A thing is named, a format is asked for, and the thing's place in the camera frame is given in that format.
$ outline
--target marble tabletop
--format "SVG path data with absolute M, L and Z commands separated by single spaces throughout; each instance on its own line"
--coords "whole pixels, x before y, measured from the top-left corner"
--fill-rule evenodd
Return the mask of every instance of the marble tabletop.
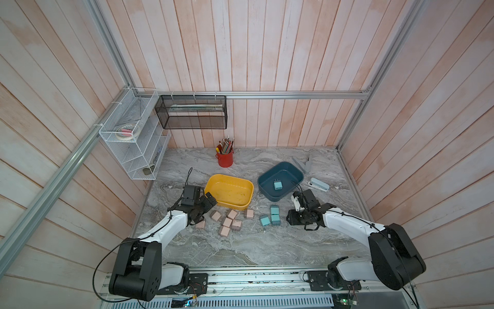
M 191 267 L 242 266 L 242 265 L 327 265 L 342 256 L 367 257 L 366 247 L 347 235 L 330 228 L 305 231 L 303 226 L 290 226 L 286 221 L 288 210 L 293 208 L 290 195 L 279 202 L 271 202 L 262 195 L 257 178 L 281 161 L 293 163 L 292 156 L 306 161 L 313 156 L 312 168 L 304 175 L 302 189 L 311 177 L 328 183 L 328 192 L 313 189 L 321 203 L 332 203 L 356 216 L 362 216 L 357 201 L 331 147 L 302 148 L 237 148 L 234 163 L 229 168 L 218 165 L 213 148 L 167 149 L 160 166 L 158 179 L 147 200 L 136 230 L 136 235 L 158 223 L 180 196 L 189 168 L 193 167 L 189 184 L 204 187 L 214 174 L 245 178 L 254 183 L 254 195 L 249 208 L 254 219 L 245 219 L 243 213 L 241 231 L 231 231 L 227 238 L 220 237 L 221 222 L 214 222 L 205 215 L 206 228 L 188 226 L 178 233 L 163 253 L 163 262 L 180 262 Z M 262 227 L 261 215 L 270 214 L 270 205 L 280 207 L 281 226 Z M 223 218 L 229 209 L 215 206 Z

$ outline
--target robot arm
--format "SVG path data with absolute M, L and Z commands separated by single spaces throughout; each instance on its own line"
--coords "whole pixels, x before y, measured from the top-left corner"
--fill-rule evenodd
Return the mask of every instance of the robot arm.
M 295 205 L 295 210 L 290 210 L 287 216 L 291 225 L 306 227 L 316 223 L 316 229 L 332 228 L 364 244 L 370 251 L 371 260 L 343 257 L 329 264 L 331 287 L 346 287 L 354 280 L 375 280 L 399 290 L 425 272 L 424 260 L 400 225 L 369 222 L 330 203 L 321 205 L 311 190 L 295 192 L 291 199 Z
M 176 234 L 204 220 L 203 214 L 216 205 L 209 192 L 205 196 L 200 193 L 200 187 L 186 185 L 183 197 L 168 209 L 163 220 L 139 237 L 122 242 L 108 286 L 111 294 L 150 301 L 162 288 L 188 288 L 188 266 L 162 265 L 162 252 Z

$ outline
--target teal cube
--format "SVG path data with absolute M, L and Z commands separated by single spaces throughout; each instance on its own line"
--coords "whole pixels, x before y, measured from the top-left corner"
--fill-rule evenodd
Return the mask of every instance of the teal cube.
M 280 207 L 277 205 L 271 205 L 271 215 L 279 215 L 280 214 Z
M 280 215 L 271 215 L 271 224 L 274 226 L 280 226 L 281 225 Z
M 281 189 L 283 189 L 283 185 L 281 184 L 281 181 L 277 180 L 273 184 L 275 186 L 275 190 L 281 190 Z
M 262 226 L 267 226 L 271 224 L 271 222 L 269 221 L 269 217 L 267 215 L 261 216 L 259 217 L 259 219 L 261 220 Z

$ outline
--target pink wooden block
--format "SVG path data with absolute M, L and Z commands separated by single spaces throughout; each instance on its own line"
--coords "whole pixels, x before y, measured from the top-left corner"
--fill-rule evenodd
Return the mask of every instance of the pink wooden block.
M 244 211 L 244 217 L 246 219 L 253 219 L 254 218 L 254 210 L 252 210 L 252 209 L 246 209 Z
M 242 221 L 240 220 L 233 220 L 232 222 L 232 230 L 234 231 L 240 231 L 242 228 Z
M 225 218 L 225 220 L 223 220 L 222 225 L 226 227 L 230 227 L 232 225 L 232 222 L 233 220 L 231 220 L 230 218 Z
M 230 228 L 226 226 L 221 226 L 219 228 L 219 235 L 221 237 L 228 237 L 228 234 L 230 234 Z
M 198 224 L 196 224 L 196 228 L 205 228 L 206 227 L 206 220 L 202 220 Z
M 235 219 L 235 217 L 236 217 L 238 214 L 239 214 L 239 213 L 237 213 L 236 211 L 234 211 L 234 210 L 232 209 L 232 210 L 230 210 L 230 212 L 228 213 L 228 216 L 227 216 L 227 217 L 233 220 L 233 219 Z
M 218 211 L 216 211 L 213 214 L 211 214 L 211 219 L 218 222 L 221 219 L 221 214 Z

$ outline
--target wire mesh shelf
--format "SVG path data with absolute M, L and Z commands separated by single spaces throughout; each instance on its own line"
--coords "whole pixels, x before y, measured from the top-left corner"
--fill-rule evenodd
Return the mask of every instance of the wire mesh shelf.
M 101 137 L 105 141 L 137 142 L 157 101 L 156 89 L 130 88 L 100 129 Z
M 100 135 L 131 179 L 154 180 L 170 133 L 153 108 L 155 89 L 131 88 L 103 124 Z
M 226 129 L 223 95 L 161 95 L 155 107 L 163 129 Z
M 152 157 L 148 164 L 143 167 L 136 169 L 130 173 L 127 173 L 131 179 L 141 179 L 141 180 L 155 180 L 158 176 L 158 169 L 163 160 L 163 154 L 165 153 L 168 142 L 170 141 L 171 133 L 168 132 L 167 135 L 161 135 L 158 139 L 158 143 L 151 152 Z

